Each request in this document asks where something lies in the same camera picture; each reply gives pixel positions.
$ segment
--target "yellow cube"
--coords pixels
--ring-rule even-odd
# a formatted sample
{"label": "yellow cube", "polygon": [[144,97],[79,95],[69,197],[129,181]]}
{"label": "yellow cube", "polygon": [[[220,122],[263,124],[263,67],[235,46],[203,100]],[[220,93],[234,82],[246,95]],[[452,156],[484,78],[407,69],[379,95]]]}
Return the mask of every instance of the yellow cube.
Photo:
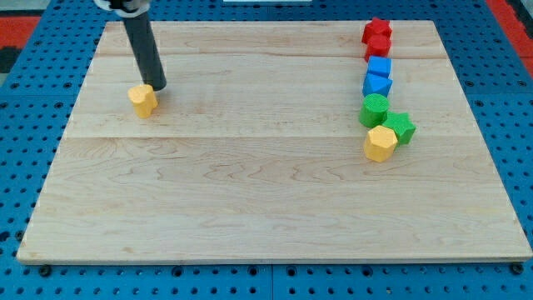
{"label": "yellow cube", "polygon": [[381,163],[392,156],[397,144],[394,130],[379,125],[366,134],[363,150],[366,158]]}
{"label": "yellow cube", "polygon": [[152,115],[152,110],[157,107],[156,94],[149,84],[132,87],[127,91],[127,96],[132,102],[135,113],[140,118],[148,118]]}

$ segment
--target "blue perforated table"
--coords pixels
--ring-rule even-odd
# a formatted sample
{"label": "blue perforated table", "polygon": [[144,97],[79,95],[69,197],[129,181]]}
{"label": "blue perforated table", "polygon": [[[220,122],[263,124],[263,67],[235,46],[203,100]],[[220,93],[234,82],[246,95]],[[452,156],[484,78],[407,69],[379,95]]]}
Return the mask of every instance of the blue perforated table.
{"label": "blue perforated table", "polygon": [[[155,0],[154,20],[430,19],[438,28],[521,224],[533,236],[533,80],[484,2],[314,0],[223,7]],[[14,258],[106,21],[54,0],[0,89],[0,298],[526,299],[533,264],[26,267]]]}

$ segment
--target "wooden board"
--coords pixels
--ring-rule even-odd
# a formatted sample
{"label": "wooden board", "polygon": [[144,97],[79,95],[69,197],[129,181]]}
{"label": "wooden board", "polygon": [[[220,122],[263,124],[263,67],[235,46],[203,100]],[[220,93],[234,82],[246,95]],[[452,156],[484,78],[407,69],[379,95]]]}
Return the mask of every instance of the wooden board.
{"label": "wooden board", "polygon": [[155,22],[148,119],[110,22],[18,258],[27,264],[442,263],[532,253],[432,22],[393,22],[391,110],[368,161],[364,22]]}

